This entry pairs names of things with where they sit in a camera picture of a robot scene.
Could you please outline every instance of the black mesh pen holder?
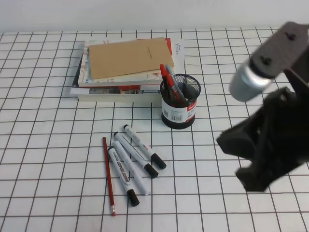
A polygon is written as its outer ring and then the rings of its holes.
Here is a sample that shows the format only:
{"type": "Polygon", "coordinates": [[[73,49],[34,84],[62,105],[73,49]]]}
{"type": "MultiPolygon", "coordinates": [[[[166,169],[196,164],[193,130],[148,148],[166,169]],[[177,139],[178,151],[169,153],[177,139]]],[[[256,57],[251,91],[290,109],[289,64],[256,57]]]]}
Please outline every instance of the black mesh pen holder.
{"type": "Polygon", "coordinates": [[[195,78],[186,74],[176,74],[176,80],[186,101],[177,101],[170,90],[165,89],[162,82],[160,85],[162,95],[161,118],[168,127],[181,130],[190,127],[195,120],[197,98],[201,93],[201,85],[195,78]]]}

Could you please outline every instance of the robotic arm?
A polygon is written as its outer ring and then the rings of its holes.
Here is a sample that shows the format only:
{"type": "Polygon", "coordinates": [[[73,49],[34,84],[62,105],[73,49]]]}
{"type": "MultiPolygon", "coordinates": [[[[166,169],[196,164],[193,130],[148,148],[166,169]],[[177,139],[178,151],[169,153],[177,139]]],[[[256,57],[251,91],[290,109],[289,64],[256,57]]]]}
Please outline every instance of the robotic arm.
{"type": "Polygon", "coordinates": [[[284,72],[295,90],[270,93],[255,114],[217,138],[223,152],[252,161],[236,171],[247,191],[264,191],[309,161],[308,33],[308,25],[286,23],[242,64],[230,84],[232,96],[245,102],[284,72]]]}

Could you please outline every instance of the black marker cap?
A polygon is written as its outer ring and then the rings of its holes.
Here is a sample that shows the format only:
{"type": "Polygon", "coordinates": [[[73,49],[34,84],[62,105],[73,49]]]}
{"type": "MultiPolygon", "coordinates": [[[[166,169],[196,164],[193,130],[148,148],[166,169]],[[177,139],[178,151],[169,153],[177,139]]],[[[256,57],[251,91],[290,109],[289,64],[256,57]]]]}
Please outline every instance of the black marker cap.
{"type": "Polygon", "coordinates": [[[130,201],[131,201],[131,205],[132,205],[133,207],[140,204],[140,201],[139,201],[139,199],[137,198],[137,196],[136,196],[136,194],[135,194],[135,192],[134,192],[133,189],[128,190],[126,193],[127,193],[128,197],[129,197],[129,199],[130,199],[130,201]]]}
{"type": "Polygon", "coordinates": [[[151,158],[152,162],[154,162],[156,165],[158,165],[159,168],[161,168],[161,169],[166,168],[166,164],[156,153],[153,153],[150,158],[151,158]]]}
{"type": "Polygon", "coordinates": [[[148,163],[145,165],[144,169],[149,173],[151,178],[156,178],[159,175],[159,173],[148,163]]]}

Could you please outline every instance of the barcode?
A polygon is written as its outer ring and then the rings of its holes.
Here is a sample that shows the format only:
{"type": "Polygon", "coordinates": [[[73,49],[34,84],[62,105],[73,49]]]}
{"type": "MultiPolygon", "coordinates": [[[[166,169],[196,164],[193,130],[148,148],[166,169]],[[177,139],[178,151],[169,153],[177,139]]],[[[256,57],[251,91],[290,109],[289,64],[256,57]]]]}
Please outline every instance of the barcode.
{"type": "Polygon", "coordinates": [[[174,115],[172,115],[172,120],[174,120],[174,121],[182,121],[183,120],[183,116],[174,116],[174,115]]]}

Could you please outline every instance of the white wall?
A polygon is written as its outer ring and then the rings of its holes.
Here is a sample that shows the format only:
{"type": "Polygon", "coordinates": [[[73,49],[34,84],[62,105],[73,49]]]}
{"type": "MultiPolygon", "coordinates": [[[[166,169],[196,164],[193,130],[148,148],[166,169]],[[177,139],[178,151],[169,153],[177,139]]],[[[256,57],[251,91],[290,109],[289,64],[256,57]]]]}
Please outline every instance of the white wall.
{"type": "Polygon", "coordinates": [[[309,22],[308,0],[0,0],[0,31],[169,29],[309,22]]]}

